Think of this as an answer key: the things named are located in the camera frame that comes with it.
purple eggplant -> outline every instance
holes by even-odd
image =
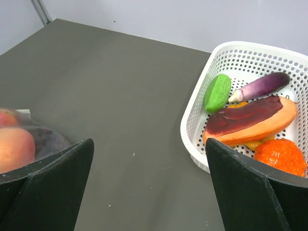
[[[274,72],[235,90],[229,103],[247,101],[278,91],[290,83],[290,76],[284,72]]]

plastic toy food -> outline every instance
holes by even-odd
[[[231,89],[231,79],[220,74],[214,78],[206,91],[204,98],[204,108],[209,113],[213,113],[222,108],[228,100]]]
[[[266,141],[256,149],[256,160],[279,170],[304,177],[307,163],[297,145],[287,139]]]
[[[18,126],[18,121],[14,115],[0,111],[0,128],[7,126]]]
[[[265,96],[278,91],[290,82],[290,76],[284,72],[275,72],[263,76],[240,89],[235,90],[228,102],[246,101],[253,98]]]
[[[248,102],[241,102],[241,103],[239,103],[239,104],[230,104],[230,105],[228,106],[228,108],[243,107],[243,106],[245,106],[246,104],[248,104]],[[248,143],[239,143],[238,145],[244,145],[244,146],[246,146],[247,148],[249,148],[250,150],[255,151],[256,148],[257,148],[260,144],[264,143],[265,141],[274,140],[274,139],[275,139],[275,136],[270,136],[270,137],[267,137],[267,138],[265,138],[265,139],[263,139],[263,140],[260,140],[260,141],[248,142]],[[231,145],[231,148],[235,148],[236,146],[237,146],[237,144]]]
[[[34,161],[35,143],[22,128],[0,129],[0,173],[28,165]]]
[[[269,96],[239,108],[222,108],[212,114],[203,133],[226,144],[260,141],[288,127],[297,114],[293,101]]]

green toy vegetable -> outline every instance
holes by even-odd
[[[216,76],[210,83],[204,98],[204,109],[213,113],[222,108],[228,100],[231,79],[224,74]]]

toy orange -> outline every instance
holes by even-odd
[[[256,148],[256,160],[279,170],[305,176],[307,163],[297,145],[287,139],[266,141]]]

basket rim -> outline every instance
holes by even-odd
[[[296,57],[301,58],[301,59],[308,59],[308,56],[301,54],[301,53],[298,53],[298,52],[295,52],[295,51],[290,51],[290,50],[287,50],[287,49],[284,49],[284,48],[279,48],[279,47],[274,47],[274,46],[264,45],[264,44],[259,44],[259,43],[253,43],[253,42],[245,42],[245,41],[229,41],[229,42],[222,43],[222,44],[216,46],[213,49],[210,57],[208,58],[208,60],[205,64],[205,67],[204,67],[204,69],[203,69],[203,71],[202,71],[202,73],[201,73],[201,75],[200,75],[200,77],[199,77],[199,79],[198,79],[198,81],[195,85],[195,88],[192,92],[192,95],[189,99],[189,102],[186,106],[185,112],[183,114],[183,117],[182,117],[182,120],[181,120],[181,123],[180,123],[180,134],[181,134],[181,139],[182,139],[182,142],[183,142],[185,148],[187,149],[187,151],[189,152],[189,154],[192,157],[194,157],[198,162],[200,162],[201,164],[203,164],[205,166],[204,170],[208,173],[210,173],[210,171],[209,171],[207,156],[202,155],[194,147],[194,145],[192,144],[192,142],[190,141],[190,139],[188,137],[186,127],[187,127],[187,122],[188,122],[190,112],[191,112],[192,107],[195,103],[195,100],[197,98],[199,90],[202,86],[203,80],[204,80],[204,78],[205,78],[205,76],[206,76],[206,74],[207,74],[207,72],[210,68],[210,65],[212,64],[216,54],[222,48],[224,48],[226,46],[232,46],[232,45],[244,45],[244,46],[250,46],[250,47],[256,47],[256,48],[264,48],[264,49],[267,49],[267,50],[284,52],[284,53],[287,53],[288,55],[296,56]]]

